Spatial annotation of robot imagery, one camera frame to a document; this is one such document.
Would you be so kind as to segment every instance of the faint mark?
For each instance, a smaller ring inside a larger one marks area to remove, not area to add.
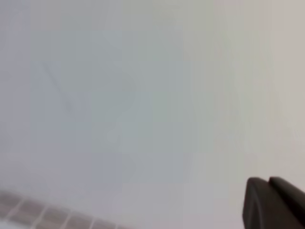
[[[57,82],[55,76],[53,75],[52,71],[49,68],[49,65],[46,63],[42,63],[43,69],[45,70],[48,78],[50,79],[53,87],[57,90],[57,92],[60,95],[60,98],[62,100],[62,103],[66,109],[67,112],[72,113],[73,112],[73,108],[72,108],[72,104],[69,101],[67,95],[62,91],[61,86],[59,85],[59,83]]]

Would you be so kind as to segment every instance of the wall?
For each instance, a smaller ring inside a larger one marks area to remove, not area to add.
[[[305,189],[301,1],[0,3],[0,185],[138,228],[242,228]]]

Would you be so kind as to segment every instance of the tile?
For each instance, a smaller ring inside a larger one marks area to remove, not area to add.
[[[62,224],[42,220],[36,225],[36,229],[59,229]]]
[[[45,211],[42,220],[61,225],[65,222],[67,217],[67,211],[50,207]]]
[[[44,205],[34,200],[26,200],[20,206],[19,211],[31,216],[39,216],[42,212]]]
[[[0,193],[0,204],[5,206],[15,207],[21,201],[21,197],[10,192]]]
[[[132,229],[132,228],[127,228],[127,227],[124,227],[124,226],[118,226],[117,229]]]
[[[11,206],[0,204],[0,218],[4,218],[13,209]]]
[[[31,216],[31,215],[18,211],[13,216],[11,216],[9,220],[11,222],[20,223],[24,226],[30,226],[36,219],[37,219],[37,217],[35,217],[35,216]]]
[[[92,218],[83,215],[72,215],[66,229],[89,229]]]
[[[115,224],[101,219],[96,219],[92,229],[115,229]]]

